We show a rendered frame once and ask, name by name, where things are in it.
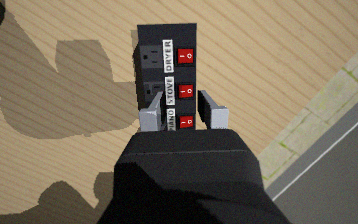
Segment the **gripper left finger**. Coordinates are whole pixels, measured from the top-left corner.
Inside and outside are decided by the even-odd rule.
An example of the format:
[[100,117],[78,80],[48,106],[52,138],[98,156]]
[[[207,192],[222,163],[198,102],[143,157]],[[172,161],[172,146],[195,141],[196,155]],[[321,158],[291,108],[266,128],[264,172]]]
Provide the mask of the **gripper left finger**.
[[166,93],[158,92],[150,106],[138,112],[141,132],[160,131],[166,112]]

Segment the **black power strip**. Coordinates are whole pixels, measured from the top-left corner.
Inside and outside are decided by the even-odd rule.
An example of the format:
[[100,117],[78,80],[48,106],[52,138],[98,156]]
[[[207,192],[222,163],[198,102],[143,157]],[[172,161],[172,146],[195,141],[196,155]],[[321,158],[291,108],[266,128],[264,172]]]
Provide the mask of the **black power strip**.
[[145,109],[166,93],[160,131],[196,130],[197,23],[137,25]]

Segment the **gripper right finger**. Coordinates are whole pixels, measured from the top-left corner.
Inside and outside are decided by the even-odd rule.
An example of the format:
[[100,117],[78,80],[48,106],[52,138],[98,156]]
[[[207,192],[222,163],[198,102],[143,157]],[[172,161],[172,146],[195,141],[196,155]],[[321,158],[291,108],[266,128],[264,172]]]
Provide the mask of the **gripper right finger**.
[[227,129],[229,109],[218,106],[205,90],[197,91],[197,110],[207,129]]

